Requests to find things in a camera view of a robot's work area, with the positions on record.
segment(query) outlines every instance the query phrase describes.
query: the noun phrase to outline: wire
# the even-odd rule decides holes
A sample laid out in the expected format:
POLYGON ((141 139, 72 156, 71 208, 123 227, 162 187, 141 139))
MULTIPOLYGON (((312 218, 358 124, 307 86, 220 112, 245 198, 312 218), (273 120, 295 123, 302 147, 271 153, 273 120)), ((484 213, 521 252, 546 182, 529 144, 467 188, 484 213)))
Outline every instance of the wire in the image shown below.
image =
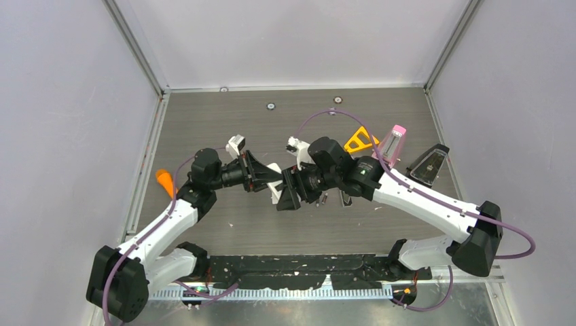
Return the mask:
MULTIPOLYGON (((218 147, 215 148, 215 150, 219 150, 219 149, 224 149, 224 147, 218 147)), ((189 158, 187 158, 182 164, 180 164, 180 166, 178 166, 178 168, 176 169, 176 173, 173 175, 173 179, 172 179, 172 193, 176 194, 176 178, 178 176, 178 174, 180 173, 180 169, 187 164, 188 162, 190 162, 193 158, 194 158, 195 154, 190 156, 189 158)), ((171 202, 170 202, 170 208, 168 209, 168 212, 166 213, 166 215, 159 220, 159 222, 157 224, 155 224, 154 227, 152 227, 150 230, 148 230, 148 232, 146 232, 142 237, 140 237, 140 239, 138 239, 136 241, 135 244, 133 244, 132 246, 130 246, 128 248, 128 250, 126 250, 126 252, 118 259, 118 261, 116 262, 116 264, 114 264, 114 267, 112 267, 112 270, 110 271, 110 274, 108 274, 108 278, 106 278, 106 283, 104 284, 104 291, 102 293, 102 311, 103 311, 103 315, 104 315, 104 322, 106 324, 106 326, 110 325, 112 326, 112 321, 110 320, 110 315, 108 312, 108 295, 110 293, 110 286, 112 285, 112 280, 114 279, 114 276, 116 275, 116 273, 118 272, 118 270, 120 269, 120 266, 122 265, 122 263, 124 262, 124 260, 126 260, 126 258, 134 251, 138 248, 138 246, 144 241, 146 240, 146 238, 148 238, 151 234, 153 234, 166 220, 168 220, 170 218, 170 215, 172 214, 172 212, 174 211, 174 208, 176 207, 176 196, 173 196, 171 202)))
POLYGON ((404 308, 406 308, 408 310, 418 311, 418 312, 432 311, 432 310, 435 310, 435 309, 442 307, 448 301, 448 298, 452 294, 452 288, 454 287, 454 273, 452 272, 452 267, 450 265, 448 265, 448 272, 450 273, 450 284, 448 285, 448 290, 446 292, 446 296, 444 296, 444 299, 442 299, 442 301, 440 301, 435 306, 428 307, 428 308, 413 307, 413 306, 409 306, 409 305, 404 306, 404 303, 402 302, 402 299, 404 298, 404 294, 400 297, 400 300, 396 300, 393 298, 392 301, 396 304, 404 306, 404 308))
MULTIPOLYGON (((324 114, 324 113, 337 113, 337 114, 342 114, 345 115, 347 117, 351 117, 352 119, 356 120, 356 122, 358 122, 361 126, 364 126, 366 128, 366 131, 368 133, 368 139, 370 140, 370 143, 372 143, 372 148, 374 149, 374 153, 376 153, 376 156, 378 157, 378 161, 380 161, 380 165, 382 165, 382 168, 384 169, 384 172, 390 177, 392 178, 394 181, 398 182, 399 185, 402 185, 406 188, 410 188, 410 185, 408 185, 406 182, 404 182, 404 180, 400 179, 399 177, 396 177, 388 168, 388 166, 386 165, 386 163, 384 162, 384 159, 382 158, 382 154, 380 153, 380 151, 378 151, 378 147, 376 146, 376 143, 374 142, 374 137, 372 136, 372 132, 370 132, 370 129, 368 129, 367 124, 364 123, 362 121, 362 119, 354 116, 353 114, 346 112, 346 111, 340 111, 340 110, 334 110, 334 109, 330 109, 330 110, 323 110, 320 111, 318 113, 312 114, 310 117, 308 117, 308 119, 304 120, 304 122, 302 122, 302 124, 300 125, 300 127, 298 128, 298 131, 296 131, 294 138, 298 138, 298 136, 300 135, 302 129, 305 127, 305 125, 307 125, 307 123, 314 119, 315 117, 324 114)), ((423 192, 422 190, 418 189, 418 188, 413 188, 412 191, 428 200, 431 200, 432 202, 442 205, 444 207, 446 207, 447 209, 451 209, 455 212, 457 212, 458 214, 461 213, 461 209, 457 206, 454 206, 452 204, 449 204, 447 202, 444 202, 443 200, 440 200, 438 198, 435 198, 434 196, 431 196, 429 194, 427 194, 426 192, 423 192)), ((530 243, 530 248, 528 248, 528 250, 522 252, 522 253, 516 253, 513 255, 497 255, 495 257, 495 259, 517 259, 517 258, 523 258, 526 257, 528 255, 531 255, 532 253, 534 253, 534 251, 536 250, 536 242, 534 241, 534 239, 532 238, 532 236, 530 236, 528 233, 526 233, 525 231, 522 231, 521 229, 517 228, 516 226, 510 225, 508 223, 504 223, 501 221, 497 221, 495 219, 491 219, 489 217, 485 217, 482 215, 478 215, 475 213, 471 213, 471 212, 466 212, 466 215, 473 217, 475 219, 479 219, 480 221, 485 221, 491 224, 495 224, 497 226, 500 226, 502 228, 508 229, 514 233, 517 233, 519 235, 521 235, 522 237, 524 237, 528 243, 530 243)))

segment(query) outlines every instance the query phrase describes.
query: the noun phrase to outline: dark work surface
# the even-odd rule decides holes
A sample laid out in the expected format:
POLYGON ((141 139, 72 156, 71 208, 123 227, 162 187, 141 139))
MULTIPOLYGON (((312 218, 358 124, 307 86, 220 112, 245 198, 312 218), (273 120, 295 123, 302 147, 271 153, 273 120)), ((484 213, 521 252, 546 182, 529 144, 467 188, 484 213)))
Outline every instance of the dark work surface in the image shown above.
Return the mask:
MULTIPOLYGON (((439 141, 420 88, 172 94, 138 230, 169 203, 168 195, 156 183, 156 170, 166 168, 173 172, 199 149, 223 147, 235 134, 246 137, 245 149, 250 149, 262 163, 292 166, 295 157, 285 151, 287 139, 309 115, 336 106, 335 96, 344 99, 338 108, 363 118, 379 139, 394 124, 406 127, 398 170, 404 172, 412 160, 439 141), (274 103, 276 109, 267 110, 268 103, 274 103)), ((329 136, 343 145, 358 127, 347 117, 320 116, 307 125, 300 138, 311 143, 329 136)), ((220 158, 222 162, 231 160, 225 151, 220 151, 220 158)), ((178 177, 180 185, 188 168, 178 177)), ((433 189, 456 197, 446 165, 433 189)), ((303 203, 298 211, 277 212, 268 190, 248 194, 241 186, 223 189, 217 192, 218 201, 212 210, 180 235, 175 244, 190 241, 211 255, 388 253, 397 239, 441 234, 399 209, 362 198, 353 198, 353 205, 343 208, 338 191, 332 189, 328 193, 326 205, 319 208, 303 203)))

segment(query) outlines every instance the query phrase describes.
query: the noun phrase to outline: metal frame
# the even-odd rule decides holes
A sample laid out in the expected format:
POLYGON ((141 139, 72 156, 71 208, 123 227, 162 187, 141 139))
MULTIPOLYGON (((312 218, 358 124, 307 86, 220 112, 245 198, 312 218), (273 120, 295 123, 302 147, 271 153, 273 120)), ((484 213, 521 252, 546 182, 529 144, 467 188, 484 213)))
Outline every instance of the metal frame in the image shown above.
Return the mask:
POLYGON ((425 92, 429 92, 430 89, 432 89, 432 86, 434 86, 434 83, 436 82, 438 75, 442 72, 442 69, 446 64, 446 61, 448 61, 448 58, 450 57, 452 51, 454 50, 458 41, 466 31, 466 28, 472 21, 472 18, 474 17, 475 13, 477 12, 479 6, 482 4, 483 1, 484 0, 470 0, 470 2, 468 2, 468 6, 462 13, 462 16, 460 17, 460 20, 458 21, 458 24, 456 25, 456 28, 452 33, 452 36, 450 37, 448 43, 444 47, 442 54, 440 54, 440 58, 438 59, 438 62, 434 66, 434 70, 432 70, 430 78, 428 78, 428 81, 424 85, 425 92))
POLYGON ((209 93, 209 92, 250 92, 261 90, 353 90, 360 88, 422 88, 423 84, 350 84, 350 85, 307 85, 307 86, 243 86, 221 88, 178 88, 170 89, 172 93, 209 93))
POLYGON ((126 227, 123 232, 124 237, 128 234, 136 233, 138 221, 140 220, 140 212, 142 211, 142 203, 144 201, 148 181, 150 180, 152 163, 154 162, 154 156, 156 155, 156 147, 158 146, 158 139, 160 138, 160 132, 162 131, 162 125, 164 124, 164 116, 166 115, 166 108, 168 107, 169 100, 170 93, 165 94, 162 97, 162 100, 156 107, 156 113, 154 114, 154 118, 150 125, 148 142, 146 142, 140 173, 134 191, 132 192, 132 201, 130 203, 128 217, 126 218, 126 227))
POLYGON ((158 96, 162 96, 164 94, 164 88, 160 85, 160 82, 158 81, 156 75, 154 75, 154 71, 150 67, 150 64, 148 63, 148 60, 146 59, 146 56, 144 55, 142 48, 138 44, 138 41, 136 40, 134 33, 128 26, 128 23, 124 15, 120 11, 117 1, 102 0, 102 2, 108 9, 110 16, 116 23, 116 26, 118 27, 120 34, 122 34, 122 36, 124 37, 124 40, 126 41, 128 47, 130 48, 130 51, 132 52, 132 54, 134 54, 134 58, 138 62, 140 68, 142 68, 142 71, 144 72, 144 75, 146 75, 146 78, 150 82, 152 88, 154 89, 154 92, 156 92, 158 96))
MULTIPOLYGON (((438 138, 440 139, 440 143, 450 148, 450 143, 446 140, 446 137, 444 136, 444 129, 442 128, 442 123, 440 122, 438 111, 436 110, 436 105, 434 104, 434 100, 432 98, 432 93, 424 91, 424 94, 426 96, 426 101, 428 102, 430 112, 432 113, 432 120, 434 121, 434 126, 436 127, 436 131, 438 131, 438 138)), ((469 197, 466 193, 466 190, 463 187, 461 187, 462 182, 456 167, 454 167, 452 160, 450 159, 450 153, 448 153, 448 159, 446 160, 446 163, 448 165, 448 170, 450 171, 450 176, 452 177, 452 182, 454 182, 454 188, 456 188, 456 195, 458 195, 459 200, 465 201, 465 198, 468 199, 469 197)))

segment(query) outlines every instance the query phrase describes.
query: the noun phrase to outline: orange object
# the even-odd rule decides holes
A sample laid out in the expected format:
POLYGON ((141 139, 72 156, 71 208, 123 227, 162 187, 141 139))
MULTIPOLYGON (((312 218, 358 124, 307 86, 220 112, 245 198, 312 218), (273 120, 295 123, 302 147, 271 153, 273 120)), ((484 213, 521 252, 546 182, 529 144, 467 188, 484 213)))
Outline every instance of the orange object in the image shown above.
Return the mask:
POLYGON ((156 181, 158 181, 158 183, 166 190, 170 198, 173 199, 174 183, 172 182, 172 176, 170 173, 161 168, 160 170, 156 171, 156 181))

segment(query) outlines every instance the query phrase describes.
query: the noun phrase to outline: yellow triangular object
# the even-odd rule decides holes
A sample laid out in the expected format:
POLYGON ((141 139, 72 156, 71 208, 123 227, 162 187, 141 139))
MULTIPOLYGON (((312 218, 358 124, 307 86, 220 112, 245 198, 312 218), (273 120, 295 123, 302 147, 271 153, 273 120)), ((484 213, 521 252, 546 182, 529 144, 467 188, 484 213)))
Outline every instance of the yellow triangular object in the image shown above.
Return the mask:
MULTIPOLYGON (((372 137, 374 138, 374 142, 376 144, 380 143, 380 141, 378 141, 378 139, 376 139, 374 135, 372 135, 372 137)), ((366 131, 366 128, 362 126, 358 128, 358 130, 356 130, 354 135, 346 142, 346 144, 344 145, 344 149, 348 153, 352 154, 356 153, 357 151, 363 151, 364 149, 370 148, 371 146, 372 144, 368 140, 368 131, 366 131), (364 143, 364 141, 362 141, 359 138, 360 135, 364 136, 364 139, 368 142, 368 144, 364 143)))

